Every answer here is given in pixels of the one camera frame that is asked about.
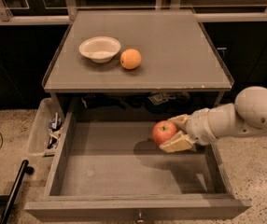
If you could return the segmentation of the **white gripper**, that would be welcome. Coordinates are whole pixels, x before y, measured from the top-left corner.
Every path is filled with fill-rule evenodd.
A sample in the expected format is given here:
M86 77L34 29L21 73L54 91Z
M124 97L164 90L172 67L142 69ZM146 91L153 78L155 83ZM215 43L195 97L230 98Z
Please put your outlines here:
M182 131L177 132L171 139L165 141L159 148L167 153L184 151L193 148L194 144L202 146L211 145L217 141L214 136L208 120L209 109L204 108L193 112L190 116L187 114L179 115L168 119Z

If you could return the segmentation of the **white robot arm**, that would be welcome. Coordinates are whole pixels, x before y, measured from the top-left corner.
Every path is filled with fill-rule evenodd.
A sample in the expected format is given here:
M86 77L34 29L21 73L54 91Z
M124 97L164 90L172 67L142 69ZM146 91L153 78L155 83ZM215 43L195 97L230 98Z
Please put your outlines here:
M223 137L267 136L267 89L253 86L240 91L234 103L204 108L170 119L179 129L159 148L167 153L211 145Z

